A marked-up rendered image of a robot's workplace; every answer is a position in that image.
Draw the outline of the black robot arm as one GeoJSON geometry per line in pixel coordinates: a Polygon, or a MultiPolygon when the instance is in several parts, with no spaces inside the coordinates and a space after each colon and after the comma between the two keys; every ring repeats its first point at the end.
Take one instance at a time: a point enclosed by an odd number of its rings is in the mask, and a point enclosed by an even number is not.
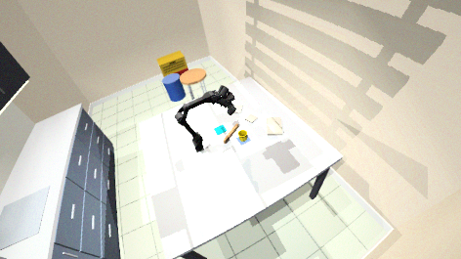
{"type": "Polygon", "coordinates": [[[190,102],[188,102],[186,104],[183,104],[183,106],[175,114],[175,118],[176,118],[177,122],[181,126],[184,126],[189,131],[189,134],[192,136],[191,141],[192,141],[192,143],[193,143],[193,145],[194,145],[197,152],[204,151],[204,148],[203,148],[203,145],[202,145],[202,142],[203,142],[202,139],[203,138],[201,137],[201,135],[198,132],[194,132],[192,130],[192,128],[188,125],[188,123],[187,123],[188,112],[189,112],[190,109],[198,107],[198,106],[200,106],[202,104],[205,104],[205,103],[211,103],[212,105],[215,105],[215,103],[216,103],[216,104],[221,105],[223,103],[223,101],[224,101],[223,97],[225,97],[225,100],[227,101],[228,104],[230,104],[230,102],[235,100],[235,97],[234,97],[233,93],[231,93],[229,91],[229,88],[227,88],[224,85],[221,85],[218,91],[216,91],[216,90],[207,91],[201,97],[199,97],[197,99],[194,99],[194,100],[192,100],[192,101],[190,101],[190,102]],[[183,112],[184,112],[184,114],[183,114],[183,112]]]}

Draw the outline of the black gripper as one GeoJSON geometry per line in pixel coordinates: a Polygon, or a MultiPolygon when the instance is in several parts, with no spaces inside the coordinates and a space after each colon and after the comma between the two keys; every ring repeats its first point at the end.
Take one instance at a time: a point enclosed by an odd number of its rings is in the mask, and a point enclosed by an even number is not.
{"type": "Polygon", "coordinates": [[[223,98],[224,98],[224,101],[220,106],[224,107],[224,108],[228,108],[228,110],[227,110],[228,114],[232,115],[236,111],[235,105],[232,102],[230,102],[230,104],[228,104],[227,101],[225,100],[225,97],[223,97],[223,98]]]}

